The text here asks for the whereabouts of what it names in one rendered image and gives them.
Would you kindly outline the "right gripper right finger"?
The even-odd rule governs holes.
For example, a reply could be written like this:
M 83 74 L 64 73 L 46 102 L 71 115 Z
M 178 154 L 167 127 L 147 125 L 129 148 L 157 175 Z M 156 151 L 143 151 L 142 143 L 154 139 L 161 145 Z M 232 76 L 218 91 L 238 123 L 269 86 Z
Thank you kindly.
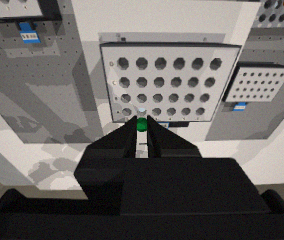
M 198 147 L 147 115 L 148 158 L 203 158 Z

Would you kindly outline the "grey flat rectangular mat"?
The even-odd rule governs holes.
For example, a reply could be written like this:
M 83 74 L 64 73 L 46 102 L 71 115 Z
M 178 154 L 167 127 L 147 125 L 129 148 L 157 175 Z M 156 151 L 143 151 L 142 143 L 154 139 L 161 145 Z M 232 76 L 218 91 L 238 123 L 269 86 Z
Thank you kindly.
M 71 0 L 63 20 L 33 21 L 41 43 L 0 23 L 0 115 L 23 144 L 93 143 L 104 136 Z M 238 62 L 284 65 L 284 28 L 251 28 Z M 221 100 L 205 141 L 268 139 L 284 119 L 284 84 L 272 102 Z

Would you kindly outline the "grey tube rack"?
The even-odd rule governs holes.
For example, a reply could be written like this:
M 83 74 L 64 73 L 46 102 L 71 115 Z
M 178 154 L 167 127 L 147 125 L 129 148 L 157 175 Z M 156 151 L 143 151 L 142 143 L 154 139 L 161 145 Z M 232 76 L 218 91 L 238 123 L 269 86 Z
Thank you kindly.
M 275 8 L 278 0 L 249 0 L 261 2 L 251 28 L 284 28 L 284 6 Z

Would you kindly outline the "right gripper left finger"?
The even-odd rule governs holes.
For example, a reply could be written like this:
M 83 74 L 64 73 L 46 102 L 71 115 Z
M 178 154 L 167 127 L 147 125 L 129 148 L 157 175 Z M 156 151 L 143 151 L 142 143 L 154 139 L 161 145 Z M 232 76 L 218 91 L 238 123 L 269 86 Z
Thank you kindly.
M 135 158 L 137 144 L 137 115 L 126 124 L 88 145 L 81 158 L 86 156 L 121 156 Z

